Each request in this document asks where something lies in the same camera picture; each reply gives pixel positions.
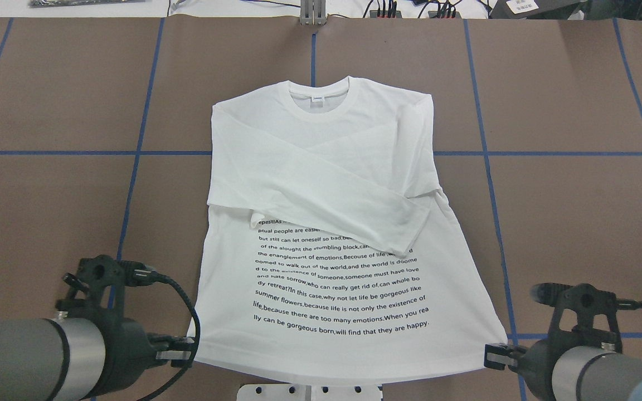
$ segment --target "white mounting plate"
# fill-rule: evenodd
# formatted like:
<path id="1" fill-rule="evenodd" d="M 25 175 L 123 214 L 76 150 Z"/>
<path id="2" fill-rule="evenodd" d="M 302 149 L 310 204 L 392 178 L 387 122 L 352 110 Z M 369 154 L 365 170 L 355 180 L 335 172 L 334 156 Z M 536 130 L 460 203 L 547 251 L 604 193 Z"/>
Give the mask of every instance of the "white mounting plate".
<path id="1" fill-rule="evenodd" d="M 360 388 L 360 393 L 356 392 L 356 387 Z M 354 387 L 243 385 L 237 392 L 237 401 L 382 401 L 382 399 L 383 391 L 379 386 L 374 385 Z"/>

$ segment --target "white sticker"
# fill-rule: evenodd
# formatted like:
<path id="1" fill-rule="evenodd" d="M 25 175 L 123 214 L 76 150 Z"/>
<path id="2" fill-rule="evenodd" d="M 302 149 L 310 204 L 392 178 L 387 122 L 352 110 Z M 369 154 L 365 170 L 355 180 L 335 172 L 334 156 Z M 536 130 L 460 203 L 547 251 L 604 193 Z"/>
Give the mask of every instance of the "white sticker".
<path id="1" fill-rule="evenodd" d="M 509 9 L 512 10 L 512 12 L 515 14 L 526 13 L 527 11 L 536 10 L 539 8 L 534 0 L 509 0 L 509 2 L 507 2 L 507 5 L 509 6 Z"/>

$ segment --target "crew neckline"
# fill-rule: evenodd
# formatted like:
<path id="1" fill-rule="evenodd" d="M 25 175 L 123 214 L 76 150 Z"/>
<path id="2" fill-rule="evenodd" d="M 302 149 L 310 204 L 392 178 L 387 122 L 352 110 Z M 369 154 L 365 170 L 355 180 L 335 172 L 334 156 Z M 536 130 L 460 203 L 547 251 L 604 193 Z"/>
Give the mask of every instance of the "crew neckline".
<path id="1" fill-rule="evenodd" d="M 345 114 L 348 109 L 354 104 L 357 97 L 357 81 L 352 76 L 347 76 L 340 81 L 315 88 L 313 86 L 303 86 L 295 84 L 292 81 L 284 81 L 278 84 L 279 97 L 288 112 L 306 121 L 329 121 L 337 119 Z M 335 109 L 325 111 L 323 113 L 311 113 L 301 109 L 293 99 L 292 94 L 300 94 L 303 96 L 331 96 L 346 92 L 346 98 L 343 99 Z"/>

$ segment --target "shirt sleeve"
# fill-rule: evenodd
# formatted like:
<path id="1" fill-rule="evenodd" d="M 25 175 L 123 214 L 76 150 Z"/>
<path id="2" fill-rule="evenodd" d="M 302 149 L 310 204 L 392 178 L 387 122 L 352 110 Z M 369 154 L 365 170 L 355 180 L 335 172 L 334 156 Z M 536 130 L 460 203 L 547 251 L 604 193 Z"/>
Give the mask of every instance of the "shirt sleeve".
<path id="1" fill-rule="evenodd" d="M 207 203 L 250 209 L 399 256 L 430 213 L 420 202 L 237 121 L 219 105 L 212 111 Z"/>

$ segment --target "metal bracket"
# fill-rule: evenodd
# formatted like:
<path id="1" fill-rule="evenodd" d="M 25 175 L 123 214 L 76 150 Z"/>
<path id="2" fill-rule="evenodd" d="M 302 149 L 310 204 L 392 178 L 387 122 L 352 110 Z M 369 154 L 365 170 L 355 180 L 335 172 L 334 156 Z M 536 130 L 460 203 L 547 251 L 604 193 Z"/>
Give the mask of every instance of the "metal bracket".
<path id="1" fill-rule="evenodd" d="M 301 25 L 326 24 L 326 0 L 301 0 Z"/>
<path id="2" fill-rule="evenodd" d="M 381 386 L 243 385 L 237 401 L 382 401 Z"/>

